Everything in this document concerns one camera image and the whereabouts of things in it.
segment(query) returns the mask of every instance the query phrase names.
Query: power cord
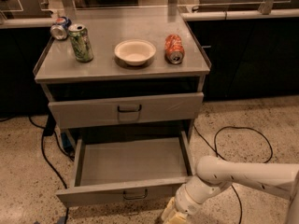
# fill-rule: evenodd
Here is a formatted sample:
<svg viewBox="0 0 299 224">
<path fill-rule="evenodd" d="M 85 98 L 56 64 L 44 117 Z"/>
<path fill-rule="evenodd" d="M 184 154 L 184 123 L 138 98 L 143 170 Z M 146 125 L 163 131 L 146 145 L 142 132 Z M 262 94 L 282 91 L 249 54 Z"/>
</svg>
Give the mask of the power cord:
<svg viewBox="0 0 299 224">
<path fill-rule="evenodd" d="M 5 121 L 8 121 L 10 119 L 14 119 L 16 116 L 10 116 L 10 117 L 6 117 L 6 118 L 2 118 L 0 119 L 0 122 L 5 122 Z"/>
<path fill-rule="evenodd" d="M 250 128 L 250 127 L 224 126 L 221 129 L 219 129 L 216 132 L 215 136 L 214 136 L 214 147 L 212 145 L 210 145 L 208 143 L 208 141 L 205 139 L 205 137 L 198 132 L 198 130 L 197 130 L 197 128 L 196 128 L 195 125 L 194 125 L 194 129 L 196 130 L 197 134 L 206 142 L 206 144 L 215 152 L 216 156 L 220 157 L 221 159 L 223 159 L 225 161 L 227 161 L 227 160 L 218 152 L 218 148 L 217 148 L 217 136 L 218 136 L 218 134 L 220 132 L 222 132 L 224 130 L 228 130 L 228 129 L 233 129 L 233 130 L 250 130 L 250 131 L 254 131 L 254 132 L 258 133 L 260 136 L 262 136 L 265 139 L 265 141 L 267 142 L 267 144 L 268 144 L 268 146 L 270 148 L 270 157 L 264 163 L 268 163 L 272 159 L 272 157 L 273 157 L 273 148 L 271 147 L 271 144 L 270 144 L 269 140 L 266 138 L 265 135 L 263 135 L 261 132 L 255 130 L 253 128 Z M 239 194 L 237 193 L 237 191 L 235 190 L 235 187 L 233 185 L 232 185 L 232 189 L 233 189 L 233 191 L 234 191 L 234 193 L 236 195 L 236 198 L 238 199 L 238 202 L 239 202 L 239 206 L 240 206 L 240 217 L 239 217 L 239 220 L 238 220 L 238 224 L 241 224 L 242 218 L 243 218 L 243 205 L 242 205 L 241 199 L 239 197 Z"/>
<path fill-rule="evenodd" d="M 34 125 L 36 126 L 37 128 L 39 129 L 42 129 L 43 130 L 43 133 L 42 133 L 42 136 L 41 136 L 41 143 L 40 143 L 40 146 L 41 146 L 41 152 L 42 152 L 42 155 L 43 155 L 43 158 L 44 160 L 46 161 L 46 163 L 48 164 L 48 166 L 53 170 L 53 172 L 59 177 L 59 179 L 61 180 L 61 182 L 63 183 L 64 185 L 64 188 L 67 189 L 67 185 L 66 183 L 64 182 L 64 179 L 63 177 L 61 176 L 61 174 L 56 170 L 56 168 L 50 163 L 50 161 L 48 160 L 47 156 L 46 156 L 46 153 L 45 153 L 45 146 L 44 146 L 44 139 L 46 136 L 51 136 L 50 135 L 50 132 L 49 132 L 49 129 L 47 129 L 46 127 L 43 127 L 41 125 L 37 125 L 35 124 L 33 121 L 32 121 L 32 117 L 28 117 L 29 118 L 29 121 Z M 58 135 L 55 131 L 53 131 L 54 135 L 55 135 L 55 139 L 56 139 L 56 143 L 58 145 L 58 148 L 62 151 L 62 153 L 67 156 L 71 161 L 73 161 L 73 158 L 72 156 L 68 155 L 67 153 L 65 153 L 61 146 L 59 145 L 59 140 L 58 140 Z M 64 219 L 64 224 L 66 224 L 67 220 L 68 220 L 68 213 L 69 213 L 69 208 L 67 207 L 66 208 L 66 211 L 65 211 L 65 219 Z"/>
</svg>

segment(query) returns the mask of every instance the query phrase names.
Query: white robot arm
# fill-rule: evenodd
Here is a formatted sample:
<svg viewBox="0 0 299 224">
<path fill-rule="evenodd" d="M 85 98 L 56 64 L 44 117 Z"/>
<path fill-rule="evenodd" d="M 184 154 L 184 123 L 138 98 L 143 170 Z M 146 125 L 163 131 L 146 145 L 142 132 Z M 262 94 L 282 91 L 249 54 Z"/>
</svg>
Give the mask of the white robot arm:
<svg viewBox="0 0 299 224">
<path fill-rule="evenodd" d="M 205 156 L 196 165 L 196 175 L 183 184 L 162 214 L 164 224 L 187 223 L 208 198 L 232 183 L 290 200 L 287 224 L 299 220 L 299 164 L 229 162 Z"/>
</svg>

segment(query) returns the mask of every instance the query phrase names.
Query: gray cabinet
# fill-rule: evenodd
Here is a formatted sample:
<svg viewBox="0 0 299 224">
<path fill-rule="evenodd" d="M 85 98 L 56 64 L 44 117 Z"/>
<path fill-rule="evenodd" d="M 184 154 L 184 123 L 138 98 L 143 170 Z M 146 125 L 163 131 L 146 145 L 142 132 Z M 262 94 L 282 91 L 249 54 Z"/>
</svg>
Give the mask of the gray cabinet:
<svg viewBox="0 0 299 224">
<path fill-rule="evenodd" d="M 298 93 L 298 23 L 298 18 L 190 22 L 212 63 L 206 98 Z"/>
<path fill-rule="evenodd" d="M 0 36 L 0 116 L 47 113 L 32 70 L 49 42 L 49 27 L 0 29 Z"/>
<path fill-rule="evenodd" d="M 79 63 L 69 40 L 54 41 L 36 67 L 50 111 L 76 147 L 69 188 L 57 196 L 65 206 L 173 196 L 193 175 L 189 140 L 206 60 L 182 18 L 168 17 L 167 7 L 79 11 L 77 18 L 89 30 L 93 60 Z M 183 39 L 182 64 L 164 57 L 171 33 Z M 129 38 L 156 46 L 151 63 L 118 63 L 113 48 Z"/>
</svg>

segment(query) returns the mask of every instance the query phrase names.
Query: can label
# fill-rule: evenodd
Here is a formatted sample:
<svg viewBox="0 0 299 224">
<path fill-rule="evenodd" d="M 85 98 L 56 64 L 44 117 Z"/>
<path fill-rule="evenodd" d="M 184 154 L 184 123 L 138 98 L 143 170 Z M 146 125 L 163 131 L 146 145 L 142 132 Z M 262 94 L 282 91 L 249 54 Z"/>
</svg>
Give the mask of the can label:
<svg viewBox="0 0 299 224">
<path fill-rule="evenodd" d="M 170 63 L 181 63 L 185 56 L 185 50 L 182 46 L 179 35 L 169 35 L 165 40 L 165 56 Z"/>
<path fill-rule="evenodd" d="M 51 35 L 57 40 L 67 39 L 67 30 L 71 24 L 71 20 L 67 17 L 60 17 L 56 19 L 55 23 L 50 27 Z"/>
<path fill-rule="evenodd" d="M 91 61 L 93 51 L 86 27 L 82 24 L 73 24 L 68 28 L 68 34 L 76 59 L 82 63 Z"/>
</svg>

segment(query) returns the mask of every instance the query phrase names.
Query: drawer handle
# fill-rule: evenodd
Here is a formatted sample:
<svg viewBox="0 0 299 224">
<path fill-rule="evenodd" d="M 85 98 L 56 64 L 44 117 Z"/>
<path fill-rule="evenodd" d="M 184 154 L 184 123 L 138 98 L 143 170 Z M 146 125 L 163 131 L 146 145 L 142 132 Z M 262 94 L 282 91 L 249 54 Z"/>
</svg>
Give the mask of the drawer handle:
<svg viewBox="0 0 299 224">
<path fill-rule="evenodd" d="M 147 189 L 144 190 L 144 195 L 135 196 L 135 197 L 128 197 L 127 193 L 125 191 L 123 192 L 123 199 L 124 200 L 138 200 L 138 199 L 145 199 L 146 197 L 148 197 L 148 190 Z"/>
<path fill-rule="evenodd" d="M 119 113 L 134 113 L 139 112 L 142 109 L 142 105 L 139 105 L 137 108 L 133 109 L 121 109 L 120 106 L 118 106 Z"/>
</svg>

